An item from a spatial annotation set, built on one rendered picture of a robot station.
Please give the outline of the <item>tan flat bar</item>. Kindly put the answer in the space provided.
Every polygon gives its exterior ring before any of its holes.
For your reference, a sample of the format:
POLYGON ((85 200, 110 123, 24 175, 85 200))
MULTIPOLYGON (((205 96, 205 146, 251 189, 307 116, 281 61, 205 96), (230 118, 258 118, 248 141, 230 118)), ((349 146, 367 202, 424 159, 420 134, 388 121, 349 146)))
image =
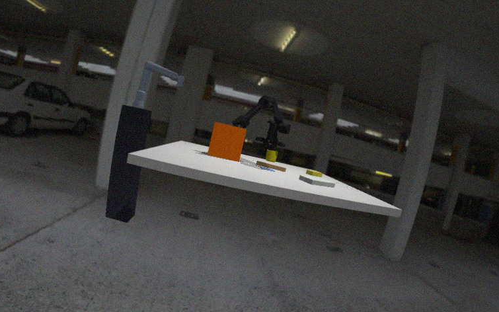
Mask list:
POLYGON ((286 171, 285 167, 280 167, 280 166, 277 166, 277 165, 272 165, 272 164, 264 163, 264 162, 261 162, 261 161, 257 161, 256 165, 260 165, 260 166, 263 166, 263 167, 268 167, 268 168, 271 168, 271 169, 276 169, 276 170, 283 171, 283 172, 286 171))

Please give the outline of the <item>yellow rectangular block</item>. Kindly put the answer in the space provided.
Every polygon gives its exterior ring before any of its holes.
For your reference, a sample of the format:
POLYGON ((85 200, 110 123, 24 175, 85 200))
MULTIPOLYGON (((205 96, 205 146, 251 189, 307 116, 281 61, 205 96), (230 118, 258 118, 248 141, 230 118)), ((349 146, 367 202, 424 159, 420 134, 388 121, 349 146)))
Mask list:
POLYGON ((309 175, 312 175, 312 176, 319 176, 319 177, 322 177, 322 173, 318 172, 318 171, 313 171, 313 170, 307 170, 306 171, 307 174, 309 175))

